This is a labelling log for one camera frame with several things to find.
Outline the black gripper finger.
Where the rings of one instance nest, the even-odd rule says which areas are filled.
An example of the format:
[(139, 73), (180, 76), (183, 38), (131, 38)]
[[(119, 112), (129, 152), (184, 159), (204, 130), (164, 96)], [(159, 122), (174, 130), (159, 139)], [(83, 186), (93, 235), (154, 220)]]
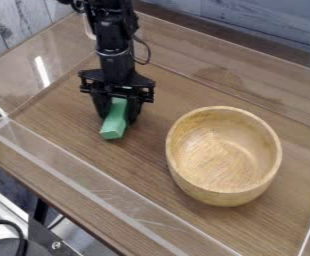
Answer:
[(93, 94), (92, 101), (95, 105), (95, 109), (101, 119), (104, 119), (109, 113), (111, 105), (112, 105), (112, 97), (105, 94)]
[(127, 100), (127, 105), (128, 105), (128, 111), (127, 111), (128, 122), (134, 123), (140, 114), (143, 102), (139, 97), (129, 97)]

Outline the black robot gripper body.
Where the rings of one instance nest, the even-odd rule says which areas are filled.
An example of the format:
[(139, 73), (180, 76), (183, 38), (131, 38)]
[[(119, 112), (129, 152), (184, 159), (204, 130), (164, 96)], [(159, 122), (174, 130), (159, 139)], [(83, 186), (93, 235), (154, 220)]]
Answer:
[(155, 81), (140, 75), (129, 50), (96, 51), (100, 67), (80, 70), (80, 91), (91, 95), (95, 103), (109, 103), (113, 98), (136, 103), (155, 100)]

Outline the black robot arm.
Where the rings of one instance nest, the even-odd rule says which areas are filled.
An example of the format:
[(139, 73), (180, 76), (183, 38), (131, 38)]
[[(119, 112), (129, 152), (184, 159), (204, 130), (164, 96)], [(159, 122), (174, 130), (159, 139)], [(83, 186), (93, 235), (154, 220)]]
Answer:
[(136, 36), (139, 18), (132, 0), (79, 0), (96, 39), (100, 68), (80, 70), (80, 91), (92, 97), (101, 118), (112, 99), (127, 101), (125, 119), (134, 123), (144, 103), (155, 101), (155, 81), (140, 75), (135, 64), (147, 65), (151, 49)]

